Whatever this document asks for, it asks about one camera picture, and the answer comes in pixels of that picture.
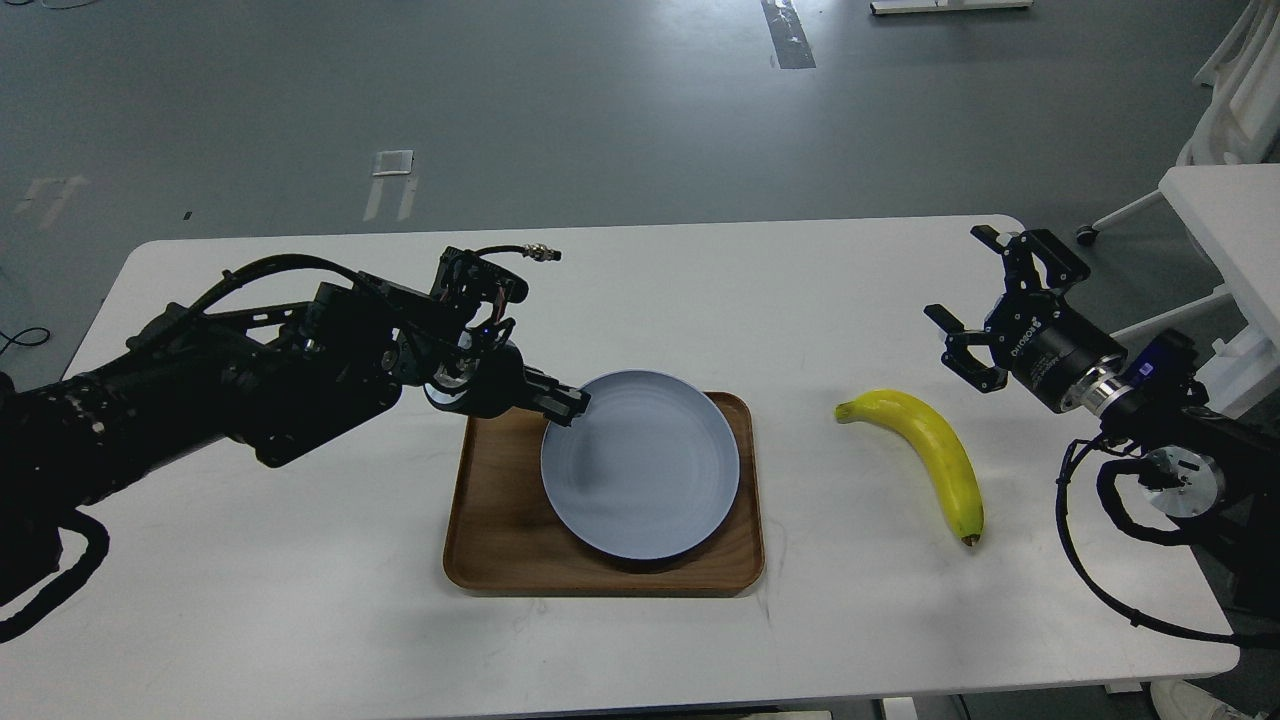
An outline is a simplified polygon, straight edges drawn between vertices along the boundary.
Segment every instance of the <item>cable connector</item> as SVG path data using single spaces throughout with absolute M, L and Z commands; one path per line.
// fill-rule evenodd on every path
M 525 258 L 531 258 L 538 263 L 545 263 L 548 260 L 561 259 L 559 250 L 552 250 L 550 247 L 543 245 L 541 242 L 535 242 L 521 247 L 520 254 L 524 255 Z

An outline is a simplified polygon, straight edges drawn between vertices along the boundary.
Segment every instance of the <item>chair wheel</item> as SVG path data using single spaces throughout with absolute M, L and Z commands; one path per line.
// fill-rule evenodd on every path
M 1098 240 L 1098 231 L 1093 229 L 1093 225 L 1080 225 L 1075 228 L 1075 242 L 1089 247 Z

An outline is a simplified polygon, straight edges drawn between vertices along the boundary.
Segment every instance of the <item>plate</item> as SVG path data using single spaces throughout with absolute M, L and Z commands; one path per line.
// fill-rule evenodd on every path
M 652 370 L 602 375 L 568 428 L 543 436 L 543 487 L 588 544 L 628 560 L 695 547 L 737 495 L 733 430 L 691 384 Z

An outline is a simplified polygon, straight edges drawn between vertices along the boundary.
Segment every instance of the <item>black cord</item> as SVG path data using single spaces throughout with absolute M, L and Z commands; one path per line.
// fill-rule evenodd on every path
M 102 560 L 106 559 L 111 537 L 106 533 L 106 528 L 97 520 L 84 515 L 79 510 L 70 510 L 58 523 L 58 527 L 84 536 L 84 539 L 88 541 L 84 553 L 63 574 L 40 588 L 40 592 L 36 593 L 36 597 L 31 598 L 31 602 L 26 607 L 14 612 L 8 620 L 0 620 L 0 643 L 6 643 L 32 629 L 36 626 L 36 623 L 40 623 L 45 616 L 56 610 L 59 605 L 67 602 L 70 596 L 84 587 L 93 570 L 97 570 Z
M 1076 454 L 1076 448 L 1082 446 L 1083 450 Z M 1101 585 L 1093 582 L 1093 578 L 1091 578 L 1088 571 L 1084 570 L 1084 564 L 1080 561 L 1080 556 L 1075 552 L 1075 543 L 1071 541 L 1071 530 L 1066 524 L 1066 488 L 1071 483 L 1071 475 L 1075 474 L 1075 469 L 1079 468 L 1080 462 L 1083 462 L 1091 452 L 1102 447 L 1107 447 L 1107 438 L 1101 434 L 1091 441 L 1071 441 L 1071 445 L 1066 448 L 1066 454 L 1062 456 L 1062 465 L 1059 470 L 1057 500 L 1055 502 L 1057 537 L 1062 542 L 1062 552 L 1066 553 L 1066 559 L 1075 570 L 1075 574 L 1084 580 L 1084 584 L 1093 592 L 1093 594 L 1106 603 L 1107 607 L 1128 618 L 1130 625 L 1142 625 L 1151 628 L 1157 633 L 1190 641 L 1228 643 L 1251 648 L 1280 648 L 1280 633 L 1221 634 L 1193 630 L 1174 623 L 1167 623 L 1158 618 L 1152 618 L 1151 615 L 1130 607 L 1108 594 Z
M 31 5 L 35 0 L 4 0 L 5 5 Z M 81 0 L 74 5 L 50 5 L 49 0 L 40 0 L 41 8 L 47 8 L 50 10 L 74 10 L 76 8 L 83 8 L 84 5 L 92 5 L 97 0 Z
M 965 717 L 965 720 L 973 720 L 973 714 L 969 712 L 969 703 L 964 701 L 964 696 L 963 694 L 957 694 L 956 700 L 960 701 L 960 707 L 964 708 L 964 717 Z
M 45 334 L 40 340 L 22 340 L 22 336 L 27 333 L 45 333 Z M 9 346 L 12 345 L 17 345 L 19 347 L 36 347 L 37 345 L 45 345 L 46 342 L 49 342 L 50 334 L 51 333 L 49 332 L 49 328 L 42 328 L 40 325 L 29 327 L 13 337 L 9 337 L 4 332 L 0 332 L 0 337 L 5 340 L 4 346 L 0 347 L 0 355 L 4 355 L 4 351 L 9 350 Z
M 339 265 L 332 260 L 325 260 L 324 258 L 316 258 L 314 255 L 300 255 L 300 254 L 284 254 L 284 255 L 271 255 L 269 258 L 262 258 L 261 260 L 255 260 L 248 265 L 233 272 L 224 272 L 223 279 L 219 281 L 214 287 L 209 288 L 204 295 L 201 295 L 191 307 L 188 307 L 172 325 L 164 331 L 151 336 L 150 340 L 142 345 L 131 350 L 133 352 L 147 352 L 178 336 L 188 325 L 191 325 L 196 318 L 204 314 L 210 306 L 212 306 L 219 300 L 227 297 L 228 295 L 236 292 L 237 290 L 247 286 L 251 282 L 260 281 L 269 275 L 275 275 L 279 273 L 287 273 L 291 270 L 328 270 L 342 275 L 343 278 L 351 281 L 351 283 L 358 290 L 369 293 L 383 302 L 387 307 L 390 318 L 397 323 L 401 329 L 412 329 L 415 336 L 422 336 L 417 328 L 404 316 L 399 307 L 392 304 L 381 292 L 378 291 L 371 282 L 369 282 L 360 273 Z M 421 361 L 422 357 L 419 352 L 417 343 L 408 343 L 410 352 L 413 354 L 413 359 Z
M 476 250 L 475 255 L 476 255 L 476 258 L 480 258 L 481 255 L 493 255 L 495 252 L 520 252 L 521 255 L 524 255 L 525 254 L 525 246 L 522 246 L 522 245 L 493 245 L 493 246 L 489 246 L 489 247 L 481 247 L 480 250 Z

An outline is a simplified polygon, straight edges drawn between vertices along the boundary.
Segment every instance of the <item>white desk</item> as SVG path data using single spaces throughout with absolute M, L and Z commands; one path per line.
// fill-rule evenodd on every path
M 1199 372 L 1210 405 L 1239 416 L 1280 388 L 1280 165 L 1172 168 L 1160 191 L 1249 323 Z
M 174 241 L 128 260 L 72 370 L 109 360 L 218 272 L 306 251 L 428 287 L 447 243 L 548 242 L 509 263 L 529 363 L 570 383 L 655 368 L 741 396 L 755 419 L 768 568 L 730 600 L 477 598 L 440 568 L 463 419 L 408 392 L 280 470 L 220 442 L 91 514 L 113 536 L 90 584 L 0 646 L 5 717 L 424 717 L 919 696 L 1208 675 L 1238 651 L 1130 628 L 1071 574 L 1053 530 L 1066 442 L 1011 387 L 979 396 L 924 318 L 979 322 L 1001 264 L 969 227 L 1007 218 Z M 307 299 L 320 274 L 239 306 Z M 832 407 L 892 386 L 948 416 L 987 502 L 975 551 L 950 536 L 905 442 Z M 1096 464 L 1082 469 L 1092 477 Z M 1130 603 L 1226 621 L 1185 548 L 1114 530 L 1091 483 L 1073 527 Z M 1140 519 L 1149 515 L 1135 509 Z

